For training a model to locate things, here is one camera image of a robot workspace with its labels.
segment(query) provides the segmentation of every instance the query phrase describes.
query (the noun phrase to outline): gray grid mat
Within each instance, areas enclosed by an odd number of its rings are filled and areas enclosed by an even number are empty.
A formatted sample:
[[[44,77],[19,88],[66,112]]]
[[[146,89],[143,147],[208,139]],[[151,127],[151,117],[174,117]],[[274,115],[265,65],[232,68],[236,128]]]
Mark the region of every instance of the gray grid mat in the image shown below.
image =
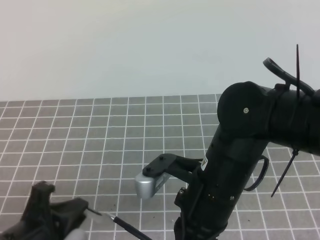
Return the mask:
[[[162,153],[202,158],[218,126],[219,95],[0,102],[0,231],[24,210],[31,185],[56,185],[52,201],[83,197],[119,215],[154,240],[174,240],[171,178],[149,201],[133,179]],[[319,240],[320,158],[300,153],[273,198],[289,149],[270,144],[262,184],[244,192],[219,240]],[[258,164],[253,176],[259,175]],[[87,220],[91,240],[135,239],[113,223]]]

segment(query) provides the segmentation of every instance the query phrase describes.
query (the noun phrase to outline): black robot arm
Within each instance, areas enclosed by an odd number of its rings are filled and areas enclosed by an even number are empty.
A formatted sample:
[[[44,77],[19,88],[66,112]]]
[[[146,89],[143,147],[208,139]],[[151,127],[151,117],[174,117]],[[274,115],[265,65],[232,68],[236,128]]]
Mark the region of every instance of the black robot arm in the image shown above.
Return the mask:
[[[262,154],[269,142],[293,148],[295,153],[320,155],[319,91],[269,58],[264,64],[285,84],[270,89],[248,81],[228,87],[217,108],[220,124],[201,163],[195,159],[198,164],[186,170],[182,163],[175,164],[175,156],[164,154],[162,163],[158,157],[143,170],[147,177],[166,172],[187,179],[188,187],[181,188],[174,201],[181,209],[174,225],[176,240],[215,240],[225,230],[242,192],[253,190],[263,179],[269,160]],[[298,89],[290,90],[290,85]],[[161,165],[169,159],[170,164],[156,167],[155,162]],[[264,165],[257,182],[245,188],[261,159]]]

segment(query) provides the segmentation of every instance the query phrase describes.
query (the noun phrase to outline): white grid line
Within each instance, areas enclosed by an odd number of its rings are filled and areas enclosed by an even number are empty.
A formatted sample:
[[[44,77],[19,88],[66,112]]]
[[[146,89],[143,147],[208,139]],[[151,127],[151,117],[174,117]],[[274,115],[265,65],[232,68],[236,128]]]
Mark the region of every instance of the white grid line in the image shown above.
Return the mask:
[[[67,136],[69,136],[70,130],[71,130],[71,127],[68,128]],[[54,179],[54,182],[53,182],[54,185],[55,185],[56,182],[57,182],[59,170],[60,170],[60,167],[62,166],[61,163],[62,163],[62,159],[63,159],[63,157],[64,157],[64,152],[65,152],[65,150],[66,150],[67,142],[68,142],[68,139],[65,140],[65,143],[64,143],[64,146],[63,146],[63,150],[62,150],[62,153],[61,153],[61,157],[60,157],[58,169],[57,169],[57,171],[56,171],[55,179]]]
[[[58,108],[55,110],[54,116],[57,115],[57,111],[58,111]],[[34,184],[35,181],[36,181],[36,177],[37,177],[37,174],[38,174],[38,170],[39,170],[39,168],[40,168],[41,161],[42,161],[42,158],[43,158],[43,156],[44,156],[44,152],[45,152],[45,149],[46,149],[46,146],[47,146],[47,143],[48,143],[48,139],[49,139],[49,136],[50,136],[52,127],[53,127],[53,125],[54,125],[54,121],[55,121],[55,118],[53,117],[53,120],[52,120],[52,123],[51,123],[51,128],[50,128],[50,130],[49,130],[48,136],[47,136],[46,139],[45,139],[45,144],[44,144],[44,147],[43,147],[43,151],[42,151],[42,153],[41,153],[41,156],[40,156],[40,161],[39,161],[38,165],[36,166],[36,170],[35,170],[35,173],[34,173],[34,177],[33,177],[33,180],[32,180],[32,184]]]
[[[18,123],[18,120],[16,120],[13,129],[15,129],[15,127],[17,126],[17,123]],[[12,137],[12,134],[13,134],[13,133],[14,133],[14,130],[12,130],[9,139]],[[9,142],[6,143],[6,145],[5,145],[5,147],[4,147],[4,152],[6,151],[6,149],[7,149],[7,147],[8,147],[8,144],[9,144]],[[20,159],[19,159],[19,162],[18,162],[18,164],[17,164],[18,166],[20,165],[20,162],[21,162],[23,153],[25,152],[25,149],[26,149],[26,147],[27,147],[27,144],[28,144],[28,140],[26,141],[26,143],[25,143],[25,145],[24,145],[24,147],[23,147],[22,154],[21,154]],[[12,179],[15,179],[16,174],[17,174],[17,171],[18,171],[18,168],[15,169]],[[5,207],[6,201],[7,201],[7,199],[8,199],[8,195],[9,195],[9,192],[10,192],[10,190],[11,190],[12,184],[13,184],[13,182],[10,182],[8,191],[6,192],[6,197],[5,197],[5,199],[3,200],[3,204],[2,204],[2,207],[1,207],[1,209],[0,209],[0,215],[2,214],[2,212],[3,212],[3,210],[4,210],[4,207]]]
[[[120,192],[121,192],[121,178],[122,178],[122,171],[123,171],[123,166],[124,166],[124,156],[125,156],[125,146],[126,146],[126,134],[127,134],[127,125],[128,125],[128,112],[129,112],[129,98],[127,100],[126,104],[126,118],[125,118],[125,128],[124,128],[124,140],[123,140],[123,153],[122,153],[122,160],[121,160],[121,170],[120,170],[120,181],[119,181],[119,192],[118,192],[118,199],[117,199],[117,204],[116,204],[116,216],[118,215],[119,212],[119,201],[120,201]],[[116,240],[116,229],[117,225],[114,224],[114,235],[113,239]]]
[[[108,120],[107,120],[107,123],[106,123],[106,130],[105,130],[103,147],[106,146],[106,142],[107,142],[109,119],[110,119],[110,118],[108,117]],[[93,209],[97,209],[98,190],[99,190],[100,180],[102,180],[102,178],[101,178],[101,172],[102,172],[102,167],[103,167],[103,162],[104,162],[104,155],[105,155],[105,151],[102,152],[102,156],[101,156],[99,177],[98,177],[98,182],[97,182],[96,190],[95,190],[95,196],[94,196],[94,202],[93,202]],[[91,222],[90,222],[89,238],[88,238],[88,239],[91,239],[91,234],[92,234],[93,225],[94,225],[94,221],[91,220]]]
[[[81,154],[81,160],[80,160],[80,165],[82,165],[82,161],[84,159],[84,154],[85,154],[85,150],[86,150],[86,144],[87,144],[87,139],[88,139],[88,134],[89,134],[89,127],[86,131],[86,135],[85,135],[85,140],[84,140],[84,145],[83,145],[83,149],[82,149],[82,154]],[[76,191],[77,191],[77,185],[78,185],[78,180],[79,180],[79,176],[80,176],[80,172],[81,172],[81,166],[79,167],[78,169],[78,175],[76,177],[76,180],[75,180],[75,186],[74,186],[74,190],[73,190],[73,198],[75,197],[76,195]]]
[[[292,154],[291,154],[291,152],[290,152],[289,148],[288,148],[288,152],[289,152],[290,157],[292,157]],[[297,177],[298,177],[298,180],[299,180],[299,183],[300,183],[300,186],[301,186],[302,192],[303,192],[303,196],[304,196],[304,198],[305,198],[306,204],[307,204],[308,209],[309,209],[309,212],[310,212],[310,214],[311,214],[311,218],[312,218],[313,224],[314,224],[314,226],[315,226],[315,227],[317,227],[317,223],[316,223],[316,220],[315,220],[314,214],[313,214],[313,212],[311,211],[310,204],[309,204],[309,201],[308,201],[307,195],[306,195],[306,193],[305,193],[304,186],[303,186],[303,184],[302,184],[302,182],[301,182],[301,179],[300,179],[300,176],[299,176],[299,174],[298,174],[298,171],[297,171],[297,168],[296,168],[295,161],[293,161],[293,162],[292,162],[292,165],[293,165],[293,168],[294,168],[294,170],[295,170],[295,173],[296,173],[296,175],[297,175]],[[320,239],[319,229],[317,229],[316,231],[317,231],[317,233],[318,233],[318,237],[319,237],[319,239]]]
[[[271,155],[270,155],[270,153],[269,153],[268,148],[266,148],[266,152],[267,152],[267,154],[268,154],[268,159],[270,160],[270,165],[271,165],[271,168],[272,168],[272,171],[273,171],[273,175],[276,176],[276,171],[275,171],[273,162],[271,161]],[[292,225],[291,225],[291,221],[290,221],[290,218],[289,218],[289,214],[288,214],[288,211],[287,211],[287,208],[286,208],[285,200],[284,200],[284,197],[283,197],[283,195],[282,195],[283,192],[281,191],[280,186],[278,187],[277,191],[278,191],[278,192],[276,192],[276,193],[278,193],[278,194],[280,195],[281,202],[282,202],[283,207],[284,207],[285,216],[286,216],[286,219],[287,219],[288,224],[289,224],[289,228],[290,228],[290,231],[291,231],[292,239],[295,240],[296,238],[295,238],[295,235],[294,235],[294,231],[293,231],[293,229],[292,229]]]
[[[165,98],[162,96],[162,125],[163,125],[163,140],[162,140],[162,147],[163,153],[165,153]],[[163,184],[163,230],[166,231],[166,184]]]
[[[146,114],[147,114],[147,98],[144,98],[144,124],[143,124],[143,152],[142,152],[142,169],[145,163],[145,142],[146,142]],[[142,199],[140,199],[140,219],[139,219],[139,230],[141,231],[141,218],[142,218]]]
[[[253,182],[255,182],[255,178],[253,177],[253,174],[251,174],[251,178],[253,179]],[[260,202],[260,199],[259,199],[257,188],[255,188],[254,191],[255,191],[255,194],[256,194],[257,201],[258,201],[260,214],[261,214],[261,217],[262,217],[262,223],[263,223],[263,227],[264,227],[265,234],[266,234],[266,239],[269,240],[269,234],[268,234],[268,231],[267,231],[267,225],[266,225],[266,221],[265,221],[265,216],[264,216],[264,213],[262,211],[261,202]]]

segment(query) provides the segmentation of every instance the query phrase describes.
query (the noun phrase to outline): label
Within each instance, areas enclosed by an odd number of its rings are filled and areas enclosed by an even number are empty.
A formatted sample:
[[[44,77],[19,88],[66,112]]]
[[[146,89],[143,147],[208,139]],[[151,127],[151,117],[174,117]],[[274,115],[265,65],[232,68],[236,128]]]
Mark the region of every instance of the label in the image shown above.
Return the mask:
[[[207,158],[207,156],[204,156],[204,159],[201,162],[202,171],[204,171],[206,169],[207,164],[208,164],[208,158]]]

